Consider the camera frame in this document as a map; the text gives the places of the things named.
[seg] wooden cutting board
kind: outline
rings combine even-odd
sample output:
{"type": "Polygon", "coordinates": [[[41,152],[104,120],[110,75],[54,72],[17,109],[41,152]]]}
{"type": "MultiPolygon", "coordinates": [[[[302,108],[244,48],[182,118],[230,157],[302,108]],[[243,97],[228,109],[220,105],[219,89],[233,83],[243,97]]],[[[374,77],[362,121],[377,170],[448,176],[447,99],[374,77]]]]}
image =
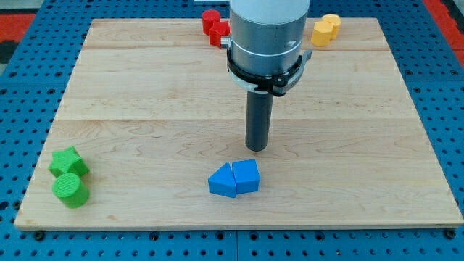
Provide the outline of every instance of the wooden cutting board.
{"type": "Polygon", "coordinates": [[[17,215],[23,230],[456,227],[463,217],[376,19],[344,18],[274,100],[268,147],[244,145],[245,91],[201,20],[94,20],[17,215]],[[51,192],[74,145],[91,195],[51,192]],[[210,194],[224,162],[255,158],[260,191],[210,194]]]}

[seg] blue pegboard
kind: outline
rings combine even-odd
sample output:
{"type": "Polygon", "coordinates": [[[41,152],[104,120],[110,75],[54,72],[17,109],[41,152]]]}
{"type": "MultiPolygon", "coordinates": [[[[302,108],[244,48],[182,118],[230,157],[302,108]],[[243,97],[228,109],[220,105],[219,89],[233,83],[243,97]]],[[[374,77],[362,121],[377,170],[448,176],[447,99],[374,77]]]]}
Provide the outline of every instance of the blue pegboard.
{"type": "MultiPolygon", "coordinates": [[[[464,230],[18,231],[13,222],[93,18],[228,16],[193,0],[45,0],[0,77],[0,260],[462,260],[464,230]]],[[[377,17],[461,211],[464,70],[419,0],[312,0],[377,17]]]]}

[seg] green cylinder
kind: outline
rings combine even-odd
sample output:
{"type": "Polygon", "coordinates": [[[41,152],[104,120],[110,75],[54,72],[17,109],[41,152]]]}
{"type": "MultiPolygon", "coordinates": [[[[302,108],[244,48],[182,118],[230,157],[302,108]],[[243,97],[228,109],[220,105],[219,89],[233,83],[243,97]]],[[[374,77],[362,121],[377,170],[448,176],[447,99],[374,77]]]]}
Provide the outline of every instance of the green cylinder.
{"type": "Polygon", "coordinates": [[[87,202],[89,191],[79,176],[65,173],[58,177],[52,186],[52,191],[66,207],[77,208],[87,202]]]}

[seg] blue block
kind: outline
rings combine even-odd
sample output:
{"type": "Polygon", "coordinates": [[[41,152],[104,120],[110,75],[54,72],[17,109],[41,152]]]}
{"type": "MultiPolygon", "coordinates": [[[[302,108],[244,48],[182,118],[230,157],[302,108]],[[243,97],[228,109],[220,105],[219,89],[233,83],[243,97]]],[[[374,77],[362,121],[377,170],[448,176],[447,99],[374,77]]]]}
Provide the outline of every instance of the blue block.
{"type": "Polygon", "coordinates": [[[258,191],[260,172],[256,160],[248,159],[232,163],[233,176],[237,185],[237,194],[258,191]]]}
{"type": "Polygon", "coordinates": [[[208,178],[208,185],[210,187],[210,193],[228,196],[231,198],[237,195],[237,186],[233,178],[231,165],[225,163],[219,170],[208,178]]]}

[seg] black cylindrical rod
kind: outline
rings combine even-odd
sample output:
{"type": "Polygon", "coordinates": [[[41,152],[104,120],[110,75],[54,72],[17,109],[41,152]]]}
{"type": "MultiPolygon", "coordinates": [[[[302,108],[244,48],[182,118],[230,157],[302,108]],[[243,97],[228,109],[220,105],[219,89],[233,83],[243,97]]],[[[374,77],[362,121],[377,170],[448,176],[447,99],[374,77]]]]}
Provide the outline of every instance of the black cylindrical rod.
{"type": "Polygon", "coordinates": [[[272,94],[248,92],[246,98],[245,144],[254,152],[262,151],[268,145],[270,113],[273,110],[272,94]]]}

